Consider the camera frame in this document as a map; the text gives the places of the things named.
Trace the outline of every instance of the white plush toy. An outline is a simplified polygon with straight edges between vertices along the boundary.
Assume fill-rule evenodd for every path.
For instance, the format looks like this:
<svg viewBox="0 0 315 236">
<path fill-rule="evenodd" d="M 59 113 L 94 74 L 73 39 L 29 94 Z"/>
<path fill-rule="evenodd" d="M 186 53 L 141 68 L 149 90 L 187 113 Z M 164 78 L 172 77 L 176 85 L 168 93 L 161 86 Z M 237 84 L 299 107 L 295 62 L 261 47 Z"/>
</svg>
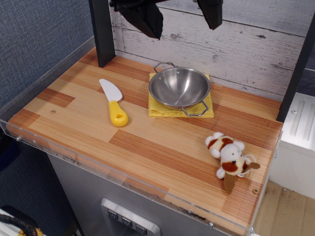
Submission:
<svg viewBox="0 0 315 236">
<path fill-rule="evenodd" d="M 232 192 L 236 176 L 243 177 L 249 169 L 259 169 L 260 165 L 242 155 L 244 143 L 233 140 L 220 132 L 209 136 L 205 141 L 211 155 L 220 159 L 221 167 L 217 171 L 219 179 L 224 178 L 224 186 L 228 194 Z"/>
</svg>

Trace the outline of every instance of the yellow knife handle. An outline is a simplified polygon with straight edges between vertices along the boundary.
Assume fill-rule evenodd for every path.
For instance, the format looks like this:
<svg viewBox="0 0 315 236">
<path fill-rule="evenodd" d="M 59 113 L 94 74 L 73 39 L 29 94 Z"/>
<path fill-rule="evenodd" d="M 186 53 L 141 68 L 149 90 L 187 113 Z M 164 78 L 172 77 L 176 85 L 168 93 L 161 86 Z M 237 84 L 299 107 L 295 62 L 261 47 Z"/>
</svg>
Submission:
<svg viewBox="0 0 315 236">
<path fill-rule="evenodd" d="M 127 113 L 120 108 L 117 101 L 108 103 L 109 117 L 114 126 L 121 127 L 128 123 Z"/>
</svg>

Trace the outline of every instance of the screw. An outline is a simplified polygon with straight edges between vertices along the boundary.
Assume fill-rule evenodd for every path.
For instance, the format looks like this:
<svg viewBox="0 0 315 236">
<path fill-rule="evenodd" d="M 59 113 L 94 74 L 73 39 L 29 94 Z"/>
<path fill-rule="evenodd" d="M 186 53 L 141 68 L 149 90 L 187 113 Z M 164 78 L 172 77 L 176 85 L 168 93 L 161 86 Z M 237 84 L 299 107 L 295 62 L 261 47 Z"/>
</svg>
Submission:
<svg viewBox="0 0 315 236">
<path fill-rule="evenodd" d="M 254 193 L 255 195 L 257 195 L 257 194 L 259 193 L 259 190 L 256 189 L 256 188 L 254 188 L 254 189 L 252 190 L 252 193 Z"/>
</svg>

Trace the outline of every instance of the wood grain surface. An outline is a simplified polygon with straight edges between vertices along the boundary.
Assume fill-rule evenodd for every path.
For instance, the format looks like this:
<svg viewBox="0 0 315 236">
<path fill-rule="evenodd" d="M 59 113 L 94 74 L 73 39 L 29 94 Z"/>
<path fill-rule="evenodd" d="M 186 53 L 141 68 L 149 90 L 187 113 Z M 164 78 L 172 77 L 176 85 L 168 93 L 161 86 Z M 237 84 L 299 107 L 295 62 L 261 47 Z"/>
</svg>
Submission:
<svg viewBox="0 0 315 236">
<path fill-rule="evenodd" d="M 14 136 L 62 158 L 71 158 L 121 184 L 157 196 L 198 220 L 244 235 L 251 225 L 282 123 L 280 102 L 211 84 L 214 118 L 149 118 L 148 83 L 154 69 L 115 57 L 97 66 L 91 50 L 8 123 Z M 122 92 L 129 122 L 114 127 L 99 84 Z M 245 143 L 261 165 L 237 178 L 230 195 L 216 177 L 220 161 L 205 139 L 220 131 Z"/>
</svg>

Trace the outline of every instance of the control panel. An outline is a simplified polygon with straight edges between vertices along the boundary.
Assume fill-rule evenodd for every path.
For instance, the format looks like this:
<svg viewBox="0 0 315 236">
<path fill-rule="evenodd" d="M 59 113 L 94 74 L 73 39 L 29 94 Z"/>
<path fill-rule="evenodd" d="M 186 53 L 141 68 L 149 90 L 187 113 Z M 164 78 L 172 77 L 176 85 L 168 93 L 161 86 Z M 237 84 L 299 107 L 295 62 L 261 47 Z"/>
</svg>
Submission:
<svg viewBox="0 0 315 236">
<path fill-rule="evenodd" d="M 158 225 L 107 198 L 102 199 L 101 209 L 104 217 L 110 217 L 112 220 L 119 221 L 144 236 L 161 235 Z"/>
</svg>

